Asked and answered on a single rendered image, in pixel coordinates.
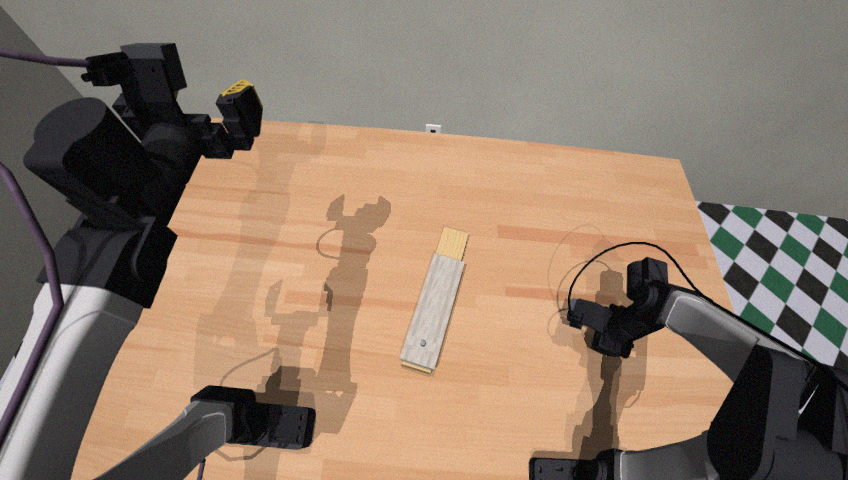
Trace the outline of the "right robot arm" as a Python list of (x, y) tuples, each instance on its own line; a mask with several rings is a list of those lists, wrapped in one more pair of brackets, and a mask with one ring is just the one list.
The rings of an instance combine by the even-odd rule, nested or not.
[(813, 363), (668, 283), (660, 260), (627, 266), (627, 298), (634, 299), (621, 313), (628, 333), (644, 337), (666, 326), (732, 388), (701, 435), (639, 451), (612, 448), (591, 461), (536, 458), (533, 480), (848, 480), (847, 371)]

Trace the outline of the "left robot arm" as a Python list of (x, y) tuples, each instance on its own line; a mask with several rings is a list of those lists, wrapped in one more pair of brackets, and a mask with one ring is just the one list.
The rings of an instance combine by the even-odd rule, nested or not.
[[(144, 126), (185, 126), (174, 95), (187, 87), (176, 44), (120, 49), (120, 59), (86, 63), (81, 79), (121, 85)], [(167, 226), (186, 183), (98, 98), (56, 107), (34, 140), (25, 167), (82, 213), (53, 249), (62, 294), (52, 301), (45, 264), (32, 320), (0, 389), (0, 480), (71, 480), (110, 368), (164, 277), (178, 237)], [(171, 424), (93, 480), (184, 480), (226, 442), (299, 450), (309, 414), (307, 407), (258, 403), (252, 389), (208, 385)]]

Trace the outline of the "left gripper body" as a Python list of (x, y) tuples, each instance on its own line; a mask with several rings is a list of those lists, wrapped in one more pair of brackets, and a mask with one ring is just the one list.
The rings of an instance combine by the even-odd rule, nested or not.
[(150, 157), (171, 164), (186, 184), (202, 155), (207, 159), (231, 159), (234, 150), (250, 151), (254, 137), (261, 132), (263, 110), (250, 85), (240, 92), (219, 95), (215, 104), (224, 126), (211, 122), (208, 114), (184, 113), (185, 126), (164, 122), (144, 126), (129, 109), (123, 93), (119, 95), (112, 108), (139, 138)]

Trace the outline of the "light wooden plank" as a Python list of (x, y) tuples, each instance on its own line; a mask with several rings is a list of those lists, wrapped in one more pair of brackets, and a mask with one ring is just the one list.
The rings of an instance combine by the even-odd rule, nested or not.
[[(444, 227), (436, 254), (461, 261), (467, 237), (468, 233), (466, 232)], [(401, 362), (401, 366), (426, 374), (431, 373), (430, 369), (405, 361)]]

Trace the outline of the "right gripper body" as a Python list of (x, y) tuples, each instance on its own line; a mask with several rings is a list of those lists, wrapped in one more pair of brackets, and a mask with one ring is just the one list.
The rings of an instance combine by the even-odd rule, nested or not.
[[(633, 341), (638, 340), (642, 337), (635, 337), (623, 328), (621, 324), (621, 313), (622, 310), (625, 308), (624, 306), (617, 306), (612, 303), (609, 305), (609, 307), (605, 306), (605, 308), (613, 312), (613, 316), (610, 317), (607, 323), (608, 333), (606, 336), (604, 336), (595, 331), (591, 349), (605, 356), (621, 356), (627, 359), (629, 358), (631, 349), (634, 348)], [(614, 316), (614, 314), (616, 315)]]

